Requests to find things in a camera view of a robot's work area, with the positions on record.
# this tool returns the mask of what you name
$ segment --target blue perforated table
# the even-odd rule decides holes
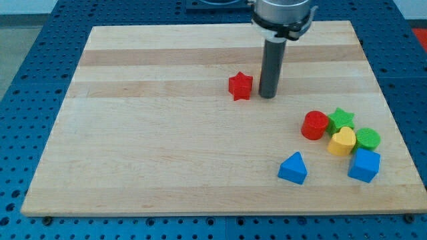
[[[315,4],[316,21],[352,22],[426,184],[426,54],[408,24],[391,0]],[[50,225],[22,216],[19,209],[93,26],[250,20],[247,9],[185,13],[184,6],[180,0],[59,0],[0,104],[0,239],[427,238],[427,215],[54,218]]]

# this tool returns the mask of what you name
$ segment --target blue triangular prism block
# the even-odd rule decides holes
[[[294,153],[286,159],[281,165],[278,177],[302,184],[307,176],[307,169],[300,152]]]

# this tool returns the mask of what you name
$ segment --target toy block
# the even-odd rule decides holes
[[[348,176],[370,183],[380,170],[380,158],[380,154],[373,151],[357,149],[350,161]]]
[[[306,176],[307,169],[300,152],[294,153],[280,165],[279,178],[302,185]]]
[[[337,156],[347,156],[356,144],[356,135],[353,129],[342,127],[339,132],[332,135],[329,141],[328,151]]]
[[[239,72],[236,76],[228,79],[228,91],[234,96],[233,100],[249,100],[252,91],[252,76],[244,75]]]
[[[375,130],[367,127],[359,129],[356,133],[356,144],[352,153],[355,153],[359,148],[373,151],[379,146],[380,142],[381,137]]]
[[[333,114],[329,114],[329,125],[326,131],[330,136],[337,133],[342,127],[354,128],[353,117],[354,113],[347,113],[337,107]]]
[[[307,139],[318,140],[322,138],[328,123],[328,116],[319,111],[310,111],[304,119],[301,133]]]

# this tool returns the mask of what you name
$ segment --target wood grain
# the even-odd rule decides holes
[[[351,24],[315,22],[287,51],[277,97],[262,99],[262,39],[250,25],[93,28],[21,211],[427,211],[426,190]],[[238,71],[254,76],[250,101],[232,101],[227,91]],[[300,133],[308,111],[336,107],[356,114],[356,131],[381,135],[380,172],[370,184],[347,177],[351,156],[329,154],[327,135],[310,141]],[[295,151],[309,172],[302,186],[277,178]]]

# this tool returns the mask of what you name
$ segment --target black cylindrical rod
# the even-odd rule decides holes
[[[276,96],[285,46],[286,41],[272,43],[266,40],[264,43],[260,88],[258,90],[263,98],[270,99]]]

